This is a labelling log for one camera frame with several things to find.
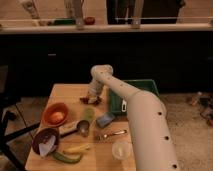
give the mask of orange bowl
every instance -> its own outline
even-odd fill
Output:
[[[42,114],[42,122],[48,127],[58,127],[66,122],[68,107],[64,103],[54,103]]]

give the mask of green dish rack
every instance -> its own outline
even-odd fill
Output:
[[[155,81],[152,79],[143,79],[143,80],[123,80],[128,84],[131,84],[139,89],[147,90],[155,95],[159,96],[157,86]],[[126,115],[126,112],[122,112],[122,101],[115,92],[111,89],[109,90],[109,111],[113,113],[115,116],[123,116]]]

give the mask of green pepper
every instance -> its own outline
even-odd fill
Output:
[[[56,159],[56,160],[59,160],[59,161],[62,161],[64,163],[69,163],[69,164],[75,164],[75,163],[78,163],[81,158],[83,157],[83,154],[79,154],[79,156],[77,158],[74,158],[74,159],[71,159],[59,152],[53,152],[53,157]]]

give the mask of black chair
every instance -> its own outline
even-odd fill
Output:
[[[17,91],[12,91],[7,88],[7,80],[8,80],[8,66],[0,66],[0,151],[7,156],[7,158],[19,169],[25,170],[24,165],[16,158],[16,156],[10,150],[7,142],[21,136],[29,131],[37,128],[39,123],[34,124],[32,126],[27,127],[26,122],[23,118],[22,113],[20,112],[16,103],[21,101],[21,97],[18,95]],[[13,133],[5,135],[7,129],[8,120],[16,119],[16,115],[10,111],[6,111],[3,117],[4,109],[11,105],[15,105],[19,115],[22,117],[26,128],[15,131]]]

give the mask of white cup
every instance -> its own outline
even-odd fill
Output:
[[[127,141],[118,140],[112,144],[112,155],[118,160],[127,159],[130,156],[131,146]]]

